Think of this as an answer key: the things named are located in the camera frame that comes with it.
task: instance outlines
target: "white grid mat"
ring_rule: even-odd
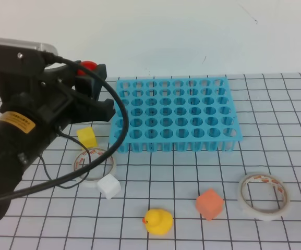
[[[116,177],[122,185],[116,197],[108,201],[80,185],[12,201],[0,221],[0,249],[301,250],[301,74],[228,78],[244,135],[233,152],[116,154]],[[102,99],[108,97],[101,93]],[[99,145],[108,147],[110,124],[90,124]],[[65,132],[76,136],[87,126],[75,124]],[[51,175],[70,172],[78,150],[73,142],[57,138],[43,154]],[[277,175],[286,183],[292,198],[287,216],[264,222],[242,214],[236,199],[238,182],[256,171]],[[36,161],[17,189],[46,180]],[[226,204],[213,221],[205,221],[195,209],[196,197],[208,188]],[[250,185],[248,197],[260,208],[277,208],[281,202],[261,184]],[[141,218],[153,207],[173,214],[168,235],[155,237],[145,231]]]

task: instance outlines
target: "white background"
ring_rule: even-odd
[[[105,63],[110,77],[301,72],[298,0],[0,1],[0,36]]]

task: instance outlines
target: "tape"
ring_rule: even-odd
[[[90,152],[91,160],[94,160],[94,159],[98,158],[99,156],[103,155],[106,152],[106,150],[104,150],[102,148],[98,148],[98,147],[93,147],[93,148],[89,148],[89,152]],[[80,153],[76,157],[76,159],[74,161],[74,164],[73,164],[73,170],[76,171],[76,170],[82,168],[83,165],[85,166],[87,164],[87,163],[85,163],[87,160],[89,160],[89,156],[88,156],[86,151],[83,151],[82,153]],[[114,174],[116,172],[116,168],[117,168],[117,163],[115,162],[115,159],[113,158],[112,155],[107,159],[107,161],[110,161],[110,163],[112,165],[111,169],[109,170],[109,172],[107,174],[110,173],[111,175],[114,176]],[[83,179],[84,176],[85,176],[85,174],[82,175],[81,177],[76,178],[77,181],[80,181],[81,179]],[[90,188],[96,188],[97,187],[97,182],[101,179],[102,179],[102,177],[100,177],[100,178],[91,178],[91,177],[88,176],[81,183],[81,185],[83,184],[83,185],[85,185],[87,187],[90,187]]]
[[[243,197],[243,188],[249,182],[264,182],[274,186],[275,190],[281,194],[283,198],[283,206],[280,209],[275,210],[265,210],[251,207]],[[244,178],[239,182],[237,199],[244,213],[246,213],[248,216],[263,221],[279,219],[281,216],[286,215],[290,209],[290,197],[284,184],[276,177],[265,173],[253,173],[244,176]]]

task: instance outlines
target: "cable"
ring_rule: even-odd
[[[118,107],[120,108],[120,111],[122,113],[123,117],[123,127],[122,132],[115,143],[100,157],[92,161],[91,163],[87,164],[85,167],[78,169],[77,171],[71,172],[69,174],[66,174],[65,176],[61,176],[59,178],[56,178],[55,180],[47,181],[32,187],[28,187],[26,189],[21,189],[13,192],[8,192],[5,194],[0,195],[0,202],[9,201],[11,199],[20,198],[26,195],[30,195],[36,192],[40,192],[49,188],[52,188],[57,185],[61,185],[67,181],[70,181],[76,177],[79,177],[87,172],[89,172],[91,169],[98,166],[100,163],[104,162],[106,159],[108,159],[123,143],[127,133],[128,133],[128,113],[125,108],[125,105],[121,101],[120,97],[117,95],[117,93],[114,91],[114,89],[103,79],[101,79],[96,73],[92,72],[91,70],[87,69],[86,67],[82,66],[81,64],[78,64],[76,62],[73,62],[71,60],[55,56],[52,53],[43,53],[45,56],[45,60],[47,61],[47,64],[52,63],[59,63],[59,64],[66,64],[74,69],[80,69],[84,71],[87,75],[90,77],[93,77],[95,80],[98,81],[98,83],[102,84],[102,86],[112,95],[113,99],[116,101]]]
[[[84,148],[84,150],[88,153],[88,156],[89,156],[89,162],[91,162],[91,155],[90,155],[90,152],[89,150],[78,140],[76,140],[74,137],[70,136],[70,135],[67,135],[67,134],[64,134],[61,130],[58,131],[57,133],[59,136],[61,137],[64,137],[66,139],[69,139],[69,140],[72,140],[73,142],[77,143],[78,145],[80,145],[82,148]],[[48,179],[50,181],[52,181],[52,178],[50,176],[50,174],[48,173],[47,171],[47,166],[46,166],[46,163],[44,161],[44,158],[41,156],[41,155],[38,155],[38,157],[40,158],[40,160],[42,161],[42,164],[44,165],[44,171],[48,177]],[[71,185],[71,186],[61,186],[61,185],[57,185],[59,188],[62,188],[62,189],[72,189],[74,186],[77,186],[78,184],[82,183],[89,175],[90,172],[87,172],[86,176],[84,176],[84,178],[82,178],[79,182]]]

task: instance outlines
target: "yellow rubber duck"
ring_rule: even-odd
[[[142,219],[146,230],[151,234],[164,235],[168,233],[173,225],[172,215],[162,209],[150,209]]]

